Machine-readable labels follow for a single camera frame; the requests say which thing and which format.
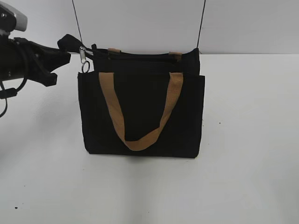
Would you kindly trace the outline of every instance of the white floor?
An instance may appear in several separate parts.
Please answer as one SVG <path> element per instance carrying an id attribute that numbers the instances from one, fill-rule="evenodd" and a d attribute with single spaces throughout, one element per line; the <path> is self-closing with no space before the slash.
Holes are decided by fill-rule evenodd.
<path id="1" fill-rule="evenodd" d="M 201 61 L 195 160 L 89 155 L 76 56 L 57 86 L 29 82 L 0 119 L 0 223 L 298 223 L 299 55 Z"/>

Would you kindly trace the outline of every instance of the black cable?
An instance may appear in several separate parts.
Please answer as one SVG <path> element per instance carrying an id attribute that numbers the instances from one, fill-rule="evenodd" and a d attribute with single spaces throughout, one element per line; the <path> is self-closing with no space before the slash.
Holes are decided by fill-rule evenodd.
<path id="1" fill-rule="evenodd" d="M 0 114 L 0 118 L 1 118 L 1 117 L 4 116 L 4 114 L 7 111 L 7 97 L 6 97 L 6 91 L 5 91 L 5 88 L 4 88 L 2 80 L 0 81 L 0 86 L 1 86 L 1 89 L 4 92 L 4 96 L 5 96 L 5 98 L 4 98 L 5 99 L 5 108 L 4 108 L 3 112 Z"/>
<path id="2" fill-rule="evenodd" d="M 23 78 L 23 81 L 21 82 L 20 86 L 18 88 L 16 88 L 16 92 L 19 92 L 21 89 L 23 89 L 23 87 L 25 86 L 25 84 L 27 82 L 29 67 L 28 67 L 28 59 L 27 59 L 27 55 L 26 55 L 25 51 L 22 49 L 22 47 L 20 45 L 16 44 L 15 42 L 13 42 L 13 43 L 16 46 L 16 49 L 19 51 L 20 55 L 22 56 L 23 62 L 24 62 L 24 78 Z M 1 118 L 7 112 L 8 103 L 7 103 L 7 92 L 6 92 L 6 89 L 4 87 L 2 80 L 0 80 L 0 86 L 2 89 L 1 91 L 4 93 L 4 99 L 5 99 L 5 108 L 4 108 L 3 112 L 0 114 L 0 118 Z"/>
<path id="3" fill-rule="evenodd" d="M 200 27 L 199 27 L 199 33 L 198 33 L 198 39 L 197 39 L 197 47 L 196 48 L 198 48 L 198 46 L 199 46 L 199 38 L 200 38 L 200 33 L 201 33 L 202 21 L 204 19 L 205 8 L 206 8 L 206 0 L 204 0 L 204 6 L 202 8 L 202 14 L 201 14 Z"/>
<path id="4" fill-rule="evenodd" d="M 77 17 L 77 12 L 76 12 L 76 8 L 75 8 L 75 3 L 74 3 L 74 0 L 71 0 L 71 1 L 73 3 L 73 8 L 74 8 L 75 16 L 76 16 L 76 21 L 77 21 L 77 26 L 78 26 L 79 34 L 80 34 L 81 43 L 83 43 L 82 36 L 81 36 L 81 31 L 80 31 L 80 26 L 79 26 L 79 22 L 78 22 L 78 17 Z"/>

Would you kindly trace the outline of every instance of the black tote bag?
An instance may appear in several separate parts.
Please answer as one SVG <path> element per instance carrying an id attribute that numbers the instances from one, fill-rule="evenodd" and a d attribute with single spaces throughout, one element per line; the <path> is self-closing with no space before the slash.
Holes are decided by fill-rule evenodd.
<path id="1" fill-rule="evenodd" d="M 83 44 L 66 35 L 60 49 Z M 78 74 L 79 105 L 90 154 L 195 158 L 205 77 L 198 48 L 187 54 L 135 55 L 94 44 L 94 71 Z"/>

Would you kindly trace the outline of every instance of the hanging string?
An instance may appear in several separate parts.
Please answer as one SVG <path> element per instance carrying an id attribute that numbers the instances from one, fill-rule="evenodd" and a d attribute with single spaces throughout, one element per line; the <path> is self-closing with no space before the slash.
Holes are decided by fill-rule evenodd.
<path id="1" fill-rule="evenodd" d="M 79 34 L 80 34 L 81 43 L 83 43 L 82 36 L 81 36 L 81 31 L 80 31 L 80 26 L 79 26 L 79 22 L 78 22 L 78 17 L 77 17 L 77 12 L 76 12 L 76 8 L 75 8 L 75 3 L 74 3 L 74 0 L 71 0 L 71 1 L 73 3 L 73 8 L 74 8 L 75 16 L 76 16 L 76 21 L 77 21 L 78 31 L 79 31 Z"/>
<path id="2" fill-rule="evenodd" d="M 206 8 L 206 0 L 204 0 L 204 6 L 202 8 L 202 14 L 201 14 L 200 27 L 199 27 L 199 33 L 198 33 L 198 39 L 197 39 L 197 46 L 196 46 L 196 48 L 198 48 L 198 46 L 199 46 L 199 38 L 200 38 L 200 33 L 201 33 L 201 27 L 202 27 L 202 21 L 203 21 L 203 18 L 204 18 L 205 8 Z"/>

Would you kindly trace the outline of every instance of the tan handle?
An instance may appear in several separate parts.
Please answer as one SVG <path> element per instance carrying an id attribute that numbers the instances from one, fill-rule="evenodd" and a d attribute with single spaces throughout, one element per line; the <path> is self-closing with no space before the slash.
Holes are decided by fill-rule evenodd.
<path id="1" fill-rule="evenodd" d="M 113 72 L 100 72 L 99 82 L 108 106 L 109 114 L 113 122 L 114 129 L 122 140 L 122 142 L 132 151 L 141 151 L 152 144 L 154 144 L 160 133 L 162 132 L 166 122 L 168 121 L 171 112 L 178 101 L 178 97 L 181 94 L 183 86 L 183 73 L 169 73 L 170 80 L 167 88 L 167 95 L 165 101 L 165 108 L 163 115 L 160 120 L 160 127 L 151 131 L 144 137 L 137 141 L 126 141 L 125 140 L 125 122 L 121 111 L 121 106 L 118 101 L 117 95 L 114 90 L 114 73 Z"/>

